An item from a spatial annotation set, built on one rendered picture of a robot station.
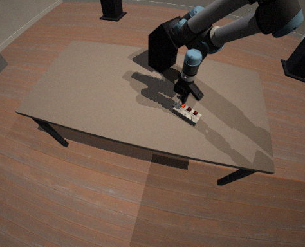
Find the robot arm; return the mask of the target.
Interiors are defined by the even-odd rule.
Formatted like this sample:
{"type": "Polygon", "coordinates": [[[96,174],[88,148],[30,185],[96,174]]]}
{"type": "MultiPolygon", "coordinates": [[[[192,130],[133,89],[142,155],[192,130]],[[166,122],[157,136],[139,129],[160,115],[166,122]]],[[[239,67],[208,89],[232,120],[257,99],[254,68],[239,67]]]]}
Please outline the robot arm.
{"type": "Polygon", "coordinates": [[[215,0],[206,8],[197,6],[169,24],[171,37],[188,49],[181,77],[186,82],[194,81],[207,54],[219,52],[227,42],[257,33],[282,37],[297,29],[303,20],[298,0],[215,0]],[[240,7],[255,2],[259,6],[254,13],[213,27],[212,24],[240,7]]]}

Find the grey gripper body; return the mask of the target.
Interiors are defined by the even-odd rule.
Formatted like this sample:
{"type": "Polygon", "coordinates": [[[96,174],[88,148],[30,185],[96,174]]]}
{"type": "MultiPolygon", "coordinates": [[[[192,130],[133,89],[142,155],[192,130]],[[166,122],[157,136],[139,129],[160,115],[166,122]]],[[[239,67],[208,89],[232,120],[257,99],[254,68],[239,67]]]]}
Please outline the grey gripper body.
{"type": "Polygon", "coordinates": [[[188,94],[190,93],[190,91],[185,87],[185,84],[192,84],[194,81],[192,82],[186,82],[182,79],[181,77],[181,73],[178,75],[178,81],[177,83],[175,83],[174,85],[174,92],[176,92],[177,94],[181,94],[187,97],[188,94]]]}

